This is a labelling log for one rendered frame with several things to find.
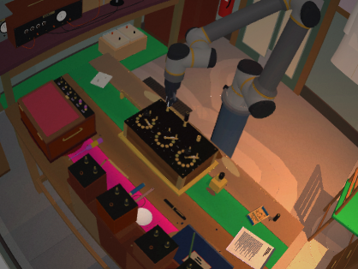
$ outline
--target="wooden chair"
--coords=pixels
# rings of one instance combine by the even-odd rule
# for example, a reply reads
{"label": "wooden chair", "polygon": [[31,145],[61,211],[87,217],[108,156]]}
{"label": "wooden chair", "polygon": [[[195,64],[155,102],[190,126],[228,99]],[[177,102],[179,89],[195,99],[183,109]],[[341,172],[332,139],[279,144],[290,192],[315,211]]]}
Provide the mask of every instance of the wooden chair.
{"label": "wooden chair", "polygon": [[[352,174],[350,179],[347,180],[342,190],[334,197],[331,202],[324,208],[325,215],[323,216],[319,227],[316,232],[308,238],[308,241],[312,241],[322,230],[324,230],[333,220],[336,220],[344,228],[353,233],[349,244],[352,243],[354,236],[358,236],[358,167],[355,169],[355,173]],[[336,205],[331,218],[322,226],[323,221],[336,199],[339,201]]]}

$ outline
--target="white card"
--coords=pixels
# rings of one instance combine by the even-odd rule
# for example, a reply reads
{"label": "white card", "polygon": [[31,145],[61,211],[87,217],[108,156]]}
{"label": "white card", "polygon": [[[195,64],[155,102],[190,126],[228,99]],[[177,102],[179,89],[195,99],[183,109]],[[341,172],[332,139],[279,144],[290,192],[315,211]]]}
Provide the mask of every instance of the white card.
{"label": "white card", "polygon": [[94,77],[94,79],[92,79],[91,84],[104,88],[108,84],[108,82],[110,82],[111,79],[112,79],[111,75],[98,72],[98,74]]}

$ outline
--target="dial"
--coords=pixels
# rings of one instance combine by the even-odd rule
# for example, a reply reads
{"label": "dial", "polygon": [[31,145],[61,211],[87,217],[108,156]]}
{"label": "dial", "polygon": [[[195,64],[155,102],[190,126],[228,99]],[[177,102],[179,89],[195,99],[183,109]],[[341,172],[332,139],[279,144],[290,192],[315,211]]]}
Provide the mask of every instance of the dial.
{"label": "dial", "polygon": [[8,31],[8,28],[6,27],[6,22],[4,21],[0,26],[0,32],[6,33]]}
{"label": "dial", "polygon": [[57,14],[57,20],[58,21],[63,21],[67,16],[67,13],[66,11],[60,11],[58,14]]}

